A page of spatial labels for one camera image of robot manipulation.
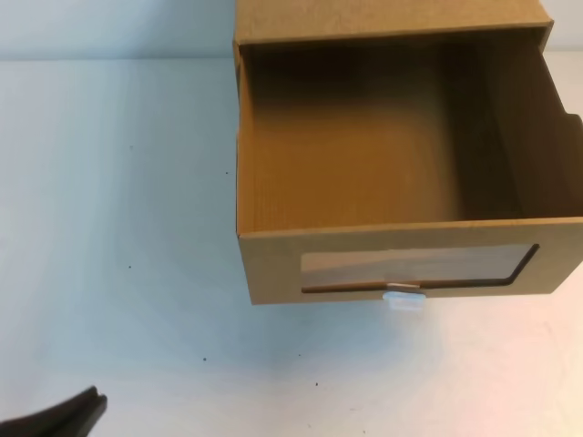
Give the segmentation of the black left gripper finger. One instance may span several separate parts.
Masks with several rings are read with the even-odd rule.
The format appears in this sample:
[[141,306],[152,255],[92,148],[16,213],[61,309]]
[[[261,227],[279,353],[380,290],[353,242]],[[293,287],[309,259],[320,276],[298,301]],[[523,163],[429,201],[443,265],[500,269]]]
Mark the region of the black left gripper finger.
[[87,437],[107,409],[107,396],[99,394],[67,424],[68,437]]
[[1,435],[20,436],[67,436],[67,424],[98,396],[95,386],[50,408],[27,416],[1,422]]

